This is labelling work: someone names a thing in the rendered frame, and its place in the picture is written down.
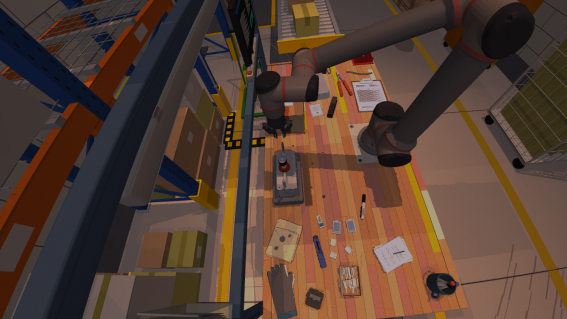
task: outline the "gray glove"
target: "gray glove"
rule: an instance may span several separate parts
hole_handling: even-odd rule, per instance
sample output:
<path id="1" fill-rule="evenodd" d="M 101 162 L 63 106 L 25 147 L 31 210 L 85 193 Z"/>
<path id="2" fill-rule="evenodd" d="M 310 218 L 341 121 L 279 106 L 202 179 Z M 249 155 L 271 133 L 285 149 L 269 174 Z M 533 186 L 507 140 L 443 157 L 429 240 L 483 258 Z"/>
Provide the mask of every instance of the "gray glove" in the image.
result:
<path id="1" fill-rule="evenodd" d="M 284 264 L 275 265 L 268 272 L 268 282 L 272 289 L 272 300 L 277 319 L 297 317 L 293 295 L 293 283 L 295 282 L 293 273 L 288 273 Z"/>

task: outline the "red tool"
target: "red tool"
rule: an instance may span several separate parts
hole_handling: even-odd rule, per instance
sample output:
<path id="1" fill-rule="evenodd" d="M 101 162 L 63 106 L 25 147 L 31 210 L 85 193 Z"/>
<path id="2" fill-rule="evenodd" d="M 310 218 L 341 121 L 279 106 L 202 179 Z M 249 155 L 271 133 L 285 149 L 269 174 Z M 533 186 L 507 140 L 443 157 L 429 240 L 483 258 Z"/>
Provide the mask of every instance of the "red tool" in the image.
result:
<path id="1" fill-rule="evenodd" d="M 337 71 L 337 77 L 338 77 L 337 84 L 338 84 L 338 93 L 339 93 L 339 95 L 342 97 L 342 87 L 341 87 L 341 82 L 342 82 L 343 85 L 344 85 L 345 88 L 346 88 L 346 91 L 349 92 L 349 95 L 350 95 L 350 96 L 352 96 L 353 91 L 351 91 L 350 88 L 349 88 L 349 86 L 346 85 L 346 81 L 342 79 L 342 77 L 341 77 L 341 75 L 338 73 L 338 71 Z"/>

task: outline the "clear box of small parts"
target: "clear box of small parts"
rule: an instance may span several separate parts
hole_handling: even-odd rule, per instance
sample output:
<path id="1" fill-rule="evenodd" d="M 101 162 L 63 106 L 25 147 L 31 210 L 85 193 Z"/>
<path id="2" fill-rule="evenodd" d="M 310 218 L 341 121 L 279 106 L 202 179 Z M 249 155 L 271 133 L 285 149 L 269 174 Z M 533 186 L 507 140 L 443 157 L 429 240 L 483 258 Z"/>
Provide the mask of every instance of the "clear box of small parts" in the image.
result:
<path id="1" fill-rule="evenodd" d="M 338 268 L 340 276 L 341 296 L 360 296 L 360 280 L 358 276 L 358 266 L 340 266 Z"/>

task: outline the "wooden plank tabletop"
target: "wooden plank tabletop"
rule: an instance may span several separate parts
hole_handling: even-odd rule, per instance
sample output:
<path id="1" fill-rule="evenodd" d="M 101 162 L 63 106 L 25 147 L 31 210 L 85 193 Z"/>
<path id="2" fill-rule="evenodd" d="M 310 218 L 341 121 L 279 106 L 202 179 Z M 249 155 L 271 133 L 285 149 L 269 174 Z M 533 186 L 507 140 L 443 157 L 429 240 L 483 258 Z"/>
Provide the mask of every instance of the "wooden plank tabletop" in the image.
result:
<path id="1" fill-rule="evenodd" d="M 351 90 L 352 81 L 370 76 L 347 71 L 368 73 L 368 69 L 372 69 L 376 78 L 381 80 L 374 64 L 354 66 L 348 61 L 336 66 L 336 69 Z M 269 70 L 288 76 L 291 63 L 270 65 Z M 325 74 L 325 79 L 331 97 L 338 97 L 337 83 L 332 74 Z M 337 104 L 333 118 L 313 118 L 309 103 L 306 103 L 305 134 L 290 134 L 285 139 L 281 134 L 277 139 L 266 137 L 264 251 L 278 218 L 302 225 L 303 233 L 292 263 L 264 254 L 264 318 L 276 319 L 266 273 L 270 267 L 280 263 L 286 264 L 295 275 L 295 306 L 300 318 L 389 318 L 467 308 L 462 288 L 451 296 L 433 299 L 425 284 L 430 273 L 449 273 L 456 280 L 458 276 L 444 238 L 435 236 L 427 210 L 419 205 L 423 199 L 416 198 L 421 196 L 420 188 L 425 190 L 425 186 L 415 161 L 398 168 L 385 168 L 378 163 L 357 164 L 348 125 L 368 123 L 371 112 L 359 112 L 354 95 L 349 96 L 344 88 L 343 91 L 346 112 Z M 314 103 L 321 104 L 324 114 L 327 114 L 330 100 Z M 281 149 L 281 142 L 287 150 L 301 155 L 305 198 L 302 205 L 275 206 L 272 202 L 272 158 Z M 359 218 L 362 194 L 367 195 L 364 220 Z M 319 228 L 317 215 L 323 219 L 324 228 Z M 347 219 L 354 220 L 356 232 L 346 231 L 344 221 Z M 334 220 L 342 224 L 340 235 L 331 233 Z M 313 247 L 312 237 L 315 235 L 319 237 L 325 254 L 325 269 L 319 266 Z M 373 247 L 398 236 L 405 240 L 413 262 L 386 274 L 374 255 Z M 329 245 L 331 239 L 337 240 L 336 246 Z M 347 245 L 353 249 L 351 254 L 345 251 Z M 336 260 L 329 257 L 330 252 L 338 254 Z M 340 265 L 359 267 L 361 296 L 340 295 Z M 305 305 L 309 288 L 325 293 L 318 311 Z"/>

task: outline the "caster wheel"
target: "caster wheel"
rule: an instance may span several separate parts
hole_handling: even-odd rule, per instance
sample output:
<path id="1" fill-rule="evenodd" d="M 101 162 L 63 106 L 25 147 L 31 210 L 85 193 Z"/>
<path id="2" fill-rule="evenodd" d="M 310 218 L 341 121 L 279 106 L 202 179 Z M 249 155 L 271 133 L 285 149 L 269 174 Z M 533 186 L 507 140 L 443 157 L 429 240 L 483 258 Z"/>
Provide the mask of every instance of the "caster wheel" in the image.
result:
<path id="1" fill-rule="evenodd" d="M 487 116 L 484 118 L 484 122 L 485 122 L 486 124 L 488 124 L 488 125 L 494 124 L 494 120 L 492 119 L 492 116 L 490 116 L 490 115 L 487 115 Z"/>
<path id="2" fill-rule="evenodd" d="M 524 168 L 525 165 L 522 164 L 522 161 L 520 161 L 519 158 L 515 158 L 512 161 L 512 166 L 514 166 L 515 169 L 522 169 L 522 168 Z"/>

